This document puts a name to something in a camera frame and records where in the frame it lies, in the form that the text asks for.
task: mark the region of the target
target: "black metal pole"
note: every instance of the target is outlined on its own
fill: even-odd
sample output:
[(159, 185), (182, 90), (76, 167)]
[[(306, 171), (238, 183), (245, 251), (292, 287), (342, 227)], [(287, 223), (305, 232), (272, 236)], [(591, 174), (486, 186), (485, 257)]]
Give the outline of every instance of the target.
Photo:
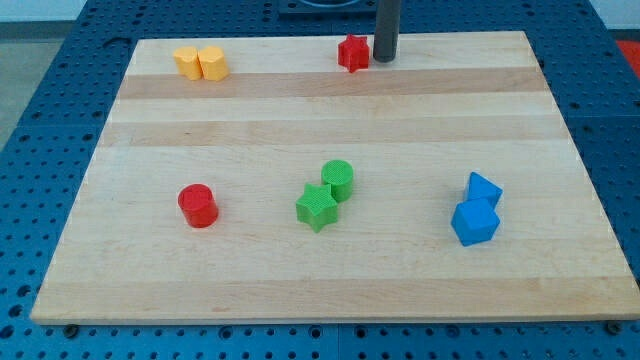
[(376, 33), (373, 38), (373, 58), (389, 62), (396, 57), (400, 32), (402, 0), (379, 0), (376, 13)]

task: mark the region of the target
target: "red star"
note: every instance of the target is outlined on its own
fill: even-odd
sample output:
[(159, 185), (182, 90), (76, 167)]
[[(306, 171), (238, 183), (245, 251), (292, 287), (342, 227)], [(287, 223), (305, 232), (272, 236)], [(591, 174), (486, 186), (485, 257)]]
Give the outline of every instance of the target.
[(350, 73), (369, 68), (367, 37), (347, 35), (347, 40), (338, 45), (338, 64), (349, 69)]

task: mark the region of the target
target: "wooden board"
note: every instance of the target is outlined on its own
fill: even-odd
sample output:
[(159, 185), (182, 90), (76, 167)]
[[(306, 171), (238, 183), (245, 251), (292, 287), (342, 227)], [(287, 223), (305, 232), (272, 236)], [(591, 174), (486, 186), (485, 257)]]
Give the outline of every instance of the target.
[[(486, 322), (640, 317), (640, 293), (521, 32), (401, 36), (349, 74), (338, 37), (145, 40), (35, 304), (43, 324)], [(176, 74), (180, 46), (231, 76)], [(294, 203), (355, 169), (315, 234)], [(503, 187), (490, 242), (450, 220), (471, 171)], [(181, 188), (220, 218), (189, 228)]]

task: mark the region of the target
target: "blue perforated table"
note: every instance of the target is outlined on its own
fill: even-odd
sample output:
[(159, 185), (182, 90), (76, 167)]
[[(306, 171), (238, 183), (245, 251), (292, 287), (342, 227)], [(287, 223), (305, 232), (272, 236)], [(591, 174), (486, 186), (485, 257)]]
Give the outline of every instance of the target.
[[(135, 42), (371, 32), (263, 1), (89, 0), (0, 155), (0, 359), (611, 359), (640, 322), (40, 327), (28, 314)], [(402, 32), (524, 30), (640, 276), (640, 84), (586, 0), (406, 1)]]

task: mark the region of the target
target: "blue cube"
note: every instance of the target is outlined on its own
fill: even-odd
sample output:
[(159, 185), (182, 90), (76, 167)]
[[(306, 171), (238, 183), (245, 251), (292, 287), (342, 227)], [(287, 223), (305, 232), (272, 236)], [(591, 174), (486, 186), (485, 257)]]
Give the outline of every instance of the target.
[(497, 187), (491, 181), (482, 177), (482, 175), (472, 172), (469, 175), (469, 182), (465, 191), (464, 200), (476, 200), (485, 198), (489, 201), (491, 207), (495, 208), (502, 196), (502, 189)]
[(451, 220), (451, 226), (464, 246), (491, 240), (498, 225), (500, 218), (485, 198), (458, 204)]

